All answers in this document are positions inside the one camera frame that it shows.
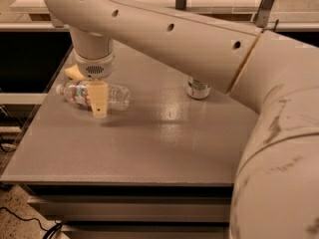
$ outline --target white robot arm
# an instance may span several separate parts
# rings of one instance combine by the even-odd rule
[[[112,71],[118,40],[260,114],[237,171],[233,239],[319,238],[319,50],[260,29],[130,0],[45,0],[79,69]]]

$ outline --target black cable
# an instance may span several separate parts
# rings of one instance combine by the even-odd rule
[[[47,231],[47,233],[43,236],[42,239],[51,239],[53,235],[62,227],[62,225],[62,223],[54,225]]]
[[[1,211],[1,210],[6,210],[6,211],[9,212],[11,215],[15,216],[16,218],[18,218],[18,219],[20,219],[20,220],[22,220],[22,221],[32,221],[32,220],[36,220],[36,221],[38,221],[39,226],[40,226],[40,228],[41,228],[43,231],[49,231],[49,230],[47,230],[47,229],[45,229],[45,228],[42,227],[41,221],[40,221],[39,219],[37,219],[37,218],[30,218],[30,219],[21,218],[20,216],[18,216],[17,214],[15,214],[13,211],[9,210],[7,207],[0,207],[0,211]]]
[[[57,228],[54,230],[54,232],[50,235],[49,239],[52,239],[53,236],[58,232],[58,230],[59,230],[60,228],[62,228],[62,223],[59,224],[59,225],[60,225],[60,226],[57,226]]]

